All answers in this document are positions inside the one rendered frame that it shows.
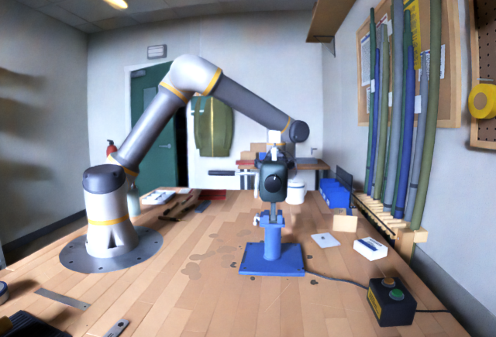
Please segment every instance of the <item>yellow poster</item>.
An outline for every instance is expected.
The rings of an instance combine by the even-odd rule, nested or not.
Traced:
[[[419,0],[406,0],[403,7],[403,10],[410,11],[410,25],[413,35],[413,60],[416,70],[420,68],[420,11],[418,3]]]

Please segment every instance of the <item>white wall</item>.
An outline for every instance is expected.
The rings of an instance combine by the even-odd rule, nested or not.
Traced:
[[[84,209],[89,167],[84,33],[0,0],[0,238]]]
[[[363,186],[367,127],[357,126],[355,32],[380,0],[357,0],[336,34],[336,59],[322,53],[324,160],[353,174]],[[496,314],[496,174],[494,152],[468,146],[470,113],[470,27],[467,0],[458,0],[462,46],[462,127],[437,129],[429,193],[422,227],[429,240],[418,246],[489,311]]]
[[[297,153],[310,156],[312,146],[318,148],[319,157],[323,122],[322,52],[317,44],[305,43],[311,17],[310,12],[214,15],[91,35],[88,49],[91,165],[105,162],[106,139],[114,139],[119,146],[126,138],[129,120],[126,120],[128,94],[124,67],[167,62],[185,53],[210,60],[225,75],[291,117],[305,120],[311,135],[298,145]],[[167,59],[146,59],[147,46],[164,43]],[[238,177],[209,177],[208,170],[236,169],[239,153],[249,150],[251,142],[266,139],[264,127],[235,112],[230,157],[200,157],[193,137],[193,118],[188,115],[190,187],[239,188]],[[301,175],[313,186],[312,172]]]

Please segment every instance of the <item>green jacket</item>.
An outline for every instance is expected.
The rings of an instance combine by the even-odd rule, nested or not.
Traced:
[[[233,110],[207,97],[203,114],[200,98],[195,105],[195,143],[200,156],[228,157],[233,140]]]

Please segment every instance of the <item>bulletin board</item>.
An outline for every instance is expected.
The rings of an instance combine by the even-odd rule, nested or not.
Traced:
[[[472,85],[496,84],[496,0],[468,0]],[[478,78],[493,81],[479,81]],[[472,117],[470,145],[496,150],[496,119]]]
[[[420,49],[426,51],[430,46],[430,0],[418,0],[418,22],[420,26]],[[391,0],[381,0],[375,7],[375,22],[378,23],[384,15],[391,19]],[[441,15],[441,45],[444,46],[444,78],[439,81],[439,110],[437,126],[439,128],[461,127],[461,46],[460,24],[458,19],[458,1],[442,0]],[[358,67],[358,126],[368,126],[367,88],[362,85],[362,39],[370,32],[370,17],[356,31],[356,63]],[[392,73],[392,56],[390,55],[390,72]],[[415,70],[415,95],[419,94],[419,70]],[[390,75],[389,91],[392,91],[392,74]]]

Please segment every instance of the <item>blue pedestal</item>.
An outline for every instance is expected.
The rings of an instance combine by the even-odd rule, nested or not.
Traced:
[[[281,244],[281,229],[285,227],[282,211],[277,212],[277,223],[269,223],[269,211],[260,215],[260,227],[265,228],[265,242],[248,242],[239,265],[241,275],[269,277],[303,277],[301,246]]]

